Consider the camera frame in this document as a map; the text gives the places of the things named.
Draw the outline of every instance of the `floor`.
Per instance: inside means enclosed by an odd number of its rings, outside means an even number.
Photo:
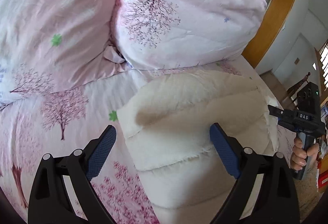
[[[271,71],[260,75],[265,84],[277,98],[284,109],[294,110],[296,107],[290,98],[287,98],[287,91],[280,81],[273,75]]]

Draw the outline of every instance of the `bed sheet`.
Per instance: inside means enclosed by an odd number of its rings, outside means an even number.
[[[243,57],[208,65],[130,70],[60,93],[16,101],[0,111],[0,187],[11,205],[27,221],[28,200],[39,162],[45,153],[69,155],[98,138],[107,125],[117,130],[117,140],[99,176],[91,183],[101,202],[118,223],[159,223],[139,181],[116,115],[147,82],[164,74],[212,69],[250,77],[273,94]],[[294,134],[278,127],[279,150],[287,159]],[[69,178],[65,184],[77,215],[85,217]]]

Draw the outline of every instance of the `folded cloth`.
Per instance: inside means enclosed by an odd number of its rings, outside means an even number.
[[[255,82],[218,71],[159,77],[117,111],[125,142],[161,224],[210,223],[232,189],[211,124],[243,147],[273,155],[277,119]],[[255,205],[261,179],[244,210]]]

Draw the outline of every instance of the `hand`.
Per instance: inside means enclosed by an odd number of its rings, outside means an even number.
[[[307,150],[307,152],[302,149],[303,143],[300,138],[296,137],[294,139],[294,144],[290,167],[294,170],[301,170],[306,165],[305,159],[307,156],[311,157],[308,161],[311,161],[312,167],[319,152],[319,144],[314,144]]]

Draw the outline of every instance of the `white wall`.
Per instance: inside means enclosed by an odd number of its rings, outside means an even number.
[[[277,70],[293,47],[303,28],[309,7],[309,0],[295,0],[285,21],[285,29],[281,30],[269,50],[255,68],[258,74]]]
[[[299,58],[299,63],[295,65],[296,58]],[[303,35],[299,35],[296,43],[288,53],[282,64],[274,72],[274,75],[288,89],[310,72],[309,81],[318,84],[318,71],[312,65],[316,63],[315,51],[312,45],[306,40]]]
[[[306,14],[305,22],[301,32],[312,44],[312,46],[315,47],[318,51],[328,39],[328,30],[311,11],[308,11]]]
[[[328,29],[328,0],[309,0],[309,9]]]
[[[291,82],[297,83],[300,80],[299,74],[294,71],[296,69],[300,70],[301,73],[306,71],[305,74],[311,72],[312,82],[319,82],[319,70],[316,71],[312,67],[313,63],[318,67],[314,46],[319,50],[327,38],[328,31],[326,28],[312,12],[308,11],[303,28],[294,46],[273,74],[285,87],[293,85]],[[294,63],[296,58],[300,59],[298,65]]]

